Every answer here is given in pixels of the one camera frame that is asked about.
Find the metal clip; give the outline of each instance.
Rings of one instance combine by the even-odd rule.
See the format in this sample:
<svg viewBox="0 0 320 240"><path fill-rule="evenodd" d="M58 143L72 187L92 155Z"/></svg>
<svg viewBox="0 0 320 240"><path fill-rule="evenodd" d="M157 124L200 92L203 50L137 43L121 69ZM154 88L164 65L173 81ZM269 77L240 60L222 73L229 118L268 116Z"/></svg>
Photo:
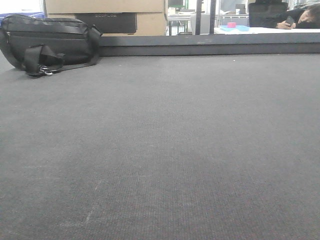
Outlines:
<svg viewBox="0 0 320 240"><path fill-rule="evenodd" d="M6 41L7 44L10 44L10 37L11 37L11 33L9 31L6 32L8 39Z"/></svg>
<svg viewBox="0 0 320 240"><path fill-rule="evenodd" d="M52 74L54 74L47 66L41 66L40 67L40 73L43 73L44 75L52 75Z"/></svg>

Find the white table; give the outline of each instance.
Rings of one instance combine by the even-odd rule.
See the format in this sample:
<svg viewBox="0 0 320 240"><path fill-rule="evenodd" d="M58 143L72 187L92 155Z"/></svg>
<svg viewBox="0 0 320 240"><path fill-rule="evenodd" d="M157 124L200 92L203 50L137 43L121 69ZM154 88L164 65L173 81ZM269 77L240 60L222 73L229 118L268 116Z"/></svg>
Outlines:
<svg viewBox="0 0 320 240"><path fill-rule="evenodd" d="M277 34L277 33L320 33L320 28L293 28L290 30L266 27L250 27L249 31L234 29L231 31L222 30L220 27L214 28L215 34Z"/></svg>
<svg viewBox="0 0 320 240"><path fill-rule="evenodd" d="M181 26L183 27L183 31L186 32L188 30L188 22L190 21L190 14L175 14L168 16L168 24L169 24L169 35L172 35L172 23L178 22L177 25L177 33L179 33L179 25L180 22L183 22Z"/></svg>

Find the pink object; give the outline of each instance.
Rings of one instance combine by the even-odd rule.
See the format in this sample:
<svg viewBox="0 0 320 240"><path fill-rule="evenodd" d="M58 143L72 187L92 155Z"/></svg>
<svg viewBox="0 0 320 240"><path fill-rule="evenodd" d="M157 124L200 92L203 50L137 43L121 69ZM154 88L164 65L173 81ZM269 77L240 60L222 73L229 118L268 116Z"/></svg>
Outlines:
<svg viewBox="0 0 320 240"><path fill-rule="evenodd" d="M235 22L228 22L228 25L227 25L227 27L231 29L234 29L236 26L237 24Z"/></svg>

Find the computer monitor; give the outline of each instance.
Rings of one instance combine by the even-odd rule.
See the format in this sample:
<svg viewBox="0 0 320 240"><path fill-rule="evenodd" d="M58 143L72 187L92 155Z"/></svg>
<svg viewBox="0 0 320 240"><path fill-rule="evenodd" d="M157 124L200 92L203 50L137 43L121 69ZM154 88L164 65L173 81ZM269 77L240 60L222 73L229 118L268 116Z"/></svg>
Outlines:
<svg viewBox="0 0 320 240"><path fill-rule="evenodd" d="M168 0L168 5L169 7L173 7L173 8L179 8L182 7L184 5L184 0Z"/></svg>

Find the strap buckle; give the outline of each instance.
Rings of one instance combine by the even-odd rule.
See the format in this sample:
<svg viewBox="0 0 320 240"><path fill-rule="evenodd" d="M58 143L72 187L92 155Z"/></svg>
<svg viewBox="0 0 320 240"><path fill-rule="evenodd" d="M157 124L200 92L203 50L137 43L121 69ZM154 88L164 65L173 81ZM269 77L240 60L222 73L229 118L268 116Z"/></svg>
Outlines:
<svg viewBox="0 0 320 240"><path fill-rule="evenodd" d="M41 66L39 72L44 75L53 75L54 74L53 71L51 71L47 66Z"/></svg>

